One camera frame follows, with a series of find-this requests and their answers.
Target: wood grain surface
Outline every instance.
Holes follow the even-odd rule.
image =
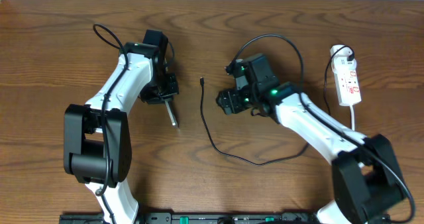
[[[93,33],[103,23],[123,41],[160,29],[172,41],[180,94],[174,107],[137,101],[129,116],[131,190],[143,208],[175,212],[318,210],[333,198],[330,167],[312,148],[265,167],[225,158],[217,146],[260,162],[296,153],[304,140],[249,112],[226,116],[218,92],[234,86],[224,71],[250,38],[267,32],[293,40],[305,59],[306,90],[324,108],[323,72],[332,45],[355,49],[362,102],[357,130],[388,137],[424,223],[424,2],[352,0],[3,0],[0,3],[0,223],[57,223],[67,212],[99,212],[94,195],[63,169],[64,111],[84,104],[117,64],[117,51]],[[297,82],[295,52],[266,38],[242,56],[267,54],[282,82]],[[333,75],[329,102],[339,107]],[[406,217],[407,202],[390,210]]]

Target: black cable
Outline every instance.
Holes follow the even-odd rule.
[[[171,52],[172,52],[172,58],[170,59],[169,62],[166,62],[165,67],[169,67],[172,65],[172,63],[174,63],[174,58],[175,58],[175,51],[174,51],[174,46],[172,46],[172,43],[170,41],[168,41],[168,44],[170,45],[171,48]]]
[[[107,203],[106,197],[104,195],[101,196],[101,201],[103,201],[103,205],[105,206],[107,212],[109,213],[109,217],[111,218],[112,224],[115,224],[116,223],[115,216],[113,215],[111,207],[109,207],[109,204]]]
[[[100,27],[102,29],[104,29],[106,32],[108,32],[118,43],[119,46],[116,46],[112,43],[110,43],[108,40],[104,39],[97,31],[96,27]],[[105,174],[105,181],[103,184],[103,187],[98,190],[96,190],[95,195],[97,196],[103,196],[103,194],[105,193],[106,189],[107,189],[107,184],[109,183],[109,178],[110,178],[110,172],[111,172],[111,167],[112,167],[112,161],[111,161],[111,157],[109,154],[109,141],[107,139],[107,129],[106,129],[106,104],[109,100],[109,97],[111,96],[111,92],[113,91],[113,88],[115,88],[115,86],[118,84],[119,80],[122,78],[122,76],[124,75],[124,73],[126,72],[126,70],[128,69],[129,66],[129,60],[128,60],[128,56],[127,56],[127,51],[124,49],[124,46],[122,45],[121,41],[118,39],[118,37],[111,31],[109,30],[107,27],[105,27],[104,25],[95,23],[93,25],[93,30],[96,33],[96,35],[101,38],[103,41],[105,41],[107,44],[111,45],[114,48],[118,48],[121,50],[121,52],[124,54],[125,57],[125,65],[124,68],[122,70],[122,72],[118,75],[117,79],[112,83],[111,87],[107,90],[107,92],[105,93],[105,95],[103,96],[103,103],[101,105],[101,130],[103,133],[103,140],[104,140],[104,147],[105,147],[105,155],[106,155],[106,174]]]
[[[329,103],[328,103],[328,101],[327,101],[327,71],[329,70],[329,67],[330,67],[331,61],[333,61],[333,58],[334,58],[334,57],[336,56],[336,54],[337,54],[338,52],[340,52],[343,48],[349,48],[349,49],[351,49],[351,50],[352,50],[352,54],[348,56],[348,59],[347,59],[347,60],[348,60],[348,61],[352,61],[352,60],[353,60],[353,58],[355,57],[355,51],[354,51],[351,47],[349,47],[349,46],[347,46],[347,45],[344,45],[344,46],[342,46],[341,48],[339,48],[336,52],[334,52],[334,53],[333,53],[333,55],[331,55],[330,60],[329,60],[329,63],[328,63],[328,64],[327,64],[327,66],[325,67],[325,72],[324,72],[324,92],[323,92],[323,97],[324,97],[325,105],[327,106],[327,109],[328,109],[328,111],[329,111],[329,115],[331,115],[331,111],[330,111]]]
[[[240,50],[236,53],[236,56],[234,56],[233,60],[231,60],[231,63],[230,63],[230,64],[229,64],[229,66],[228,66],[227,72],[229,73],[229,72],[232,72],[232,71],[233,71],[233,66],[236,64],[236,60],[237,60],[237,58],[239,58],[240,54],[243,52],[243,50],[244,50],[245,48],[247,48],[247,46],[249,46],[249,45],[250,45],[251,43],[253,43],[254,41],[257,41],[257,40],[259,40],[259,39],[261,39],[261,38],[266,38],[266,37],[276,37],[276,38],[281,38],[282,40],[285,40],[286,42],[288,42],[291,46],[293,46],[293,47],[295,48],[294,43],[293,43],[292,41],[290,41],[288,38],[286,38],[286,37],[284,37],[284,36],[282,36],[282,35],[279,35],[279,34],[262,34],[262,35],[259,35],[259,36],[257,36],[256,38],[253,38],[253,39],[251,39],[250,41],[248,41],[246,44],[244,44],[244,45],[240,48]],[[296,48],[296,52],[297,52],[297,55],[299,56],[299,58],[301,58],[301,55],[300,55],[299,51],[297,50],[297,48]]]
[[[222,155],[225,155],[225,156],[228,156],[228,157],[231,157],[231,158],[237,158],[237,159],[242,160],[242,161],[245,161],[245,162],[247,162],[247,163],[249,163],[251,165],[264,166],[264,165],[267,165],[267,164],[273,164],[275,162],[281,162],[281,161],[286,161],[286,160],[291,160],[291,159],[297,158],[297,157],[301,156],[306,151],[307,147],[309,146],[309,144],[306,143],[306,145],[297,154],[295,154],[295,155],[292,155],[292,156],[289,156],[289,157],[285,157],[285,158],[278,158],[278,159],[275,159],[275,160],[270,160],[270,161],[259,163],[259,164],[258,163],[255,163],[255,162],[252,162],[250,160],[247,160],[245,158],[239,157],[237,155],[227,154],[226,152],[220,151],[215,146],[215,143],[212,140],[211,133],[209,132],[209,129],[207,128],[206,120],[205,120],[205,117],[203,116],[203,96],[204,96],[204,93],[205,93],[205,80],[204,80],[204,78],[200,78],[200,85],[201,85],[200,116],[201,116],[201,119],[203,121],[203,124],[205,125],[206,133],[207,133],[207,136],[209,137],[209,140],[211,141],[212,147],[219,154],[222,154]]]
[[[260,112],[257,112],[257,113],[255,114],[255,113],[254,113],[254,111],[255,111],[255,110],[257,110],[257,108],[253,107],[253,108],[250,110],[250,115],[252,115],[252,116],[257,116],[257,115],[259,115],[260,117],[268,117],[268,116],[266,116],[266,115],[261,114]]]

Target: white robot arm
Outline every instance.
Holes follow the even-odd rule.
[[[229,67],[227,73],[234,76],[236,88],[219,92],[217,98],[226,114],[257,109],[259,115],[271,117],[295,131],[331,165],[335,201],[317,212],[320,222],[375,221],[404,198],[412,200],[392,146],[385,137],[368,138],[352,131],[320,110],[293,84],[280,85],[263,54],[237,60]],[[373,166],[373,171],[363,175],[364,165]]]
[[[165,53],[168,39],[162,32],[148,30],[143,43],[125,44],[125,55],[119,56],[115,71],[100,91],[85,105],[70,105],[65,112],[64,168],[97,196],[108,223],[135,222],[138,202],[133,198],[127,182],[131,165],[131,142],[127,116],[136,99],[151,104],[165,103],[172,125],[178,127],[171,110],[173,95],[178,94],[175,74],[167,74]],[[105,93],[111,86],[108,101],[103,107]],[[104,109],[106,127],[102,127]],[[86,134],[102,133],[106,129],[111,160],[110,180],[105,180],[107,162],[102,142],[89,140]],[[107,182],[103,195],[99,190]]]

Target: green terminal block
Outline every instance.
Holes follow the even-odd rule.
[[[180,217],[180,224],[189,224],[188,217]]]

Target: white power strip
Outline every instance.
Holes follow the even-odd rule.
[[[330,49],[331,56],[343,45],[334,45]],[[358,76],[356,75],[356,59],[348,61],[353,51],[343,48],[333,58],[331,69],[334,72],[337,97],[342,106],[351,106],[361,101]]]

